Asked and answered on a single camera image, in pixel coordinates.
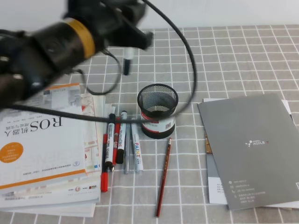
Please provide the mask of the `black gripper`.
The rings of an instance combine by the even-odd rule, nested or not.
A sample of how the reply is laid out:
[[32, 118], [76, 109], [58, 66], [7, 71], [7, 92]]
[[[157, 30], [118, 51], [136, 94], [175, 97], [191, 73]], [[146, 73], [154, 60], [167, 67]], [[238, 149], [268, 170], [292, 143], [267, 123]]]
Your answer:
[[69, 0], [64, 20], [77, 33], [85, 58], [108, 46], [146, 50], [153, 34], [137, 27], [146, 8], [138, 0]]

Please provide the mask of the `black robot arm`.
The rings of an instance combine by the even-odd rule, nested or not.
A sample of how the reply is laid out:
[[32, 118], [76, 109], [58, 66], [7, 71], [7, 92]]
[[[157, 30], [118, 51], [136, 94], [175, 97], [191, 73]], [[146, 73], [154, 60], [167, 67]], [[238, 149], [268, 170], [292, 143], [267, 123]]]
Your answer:
[[31, 34], [2, 30], [0, 104], [32, 97], [110, 46], [147, 49], [153, 34], [137, 28], [146, 7], [139, 0], [70, 0], [53, 25]]

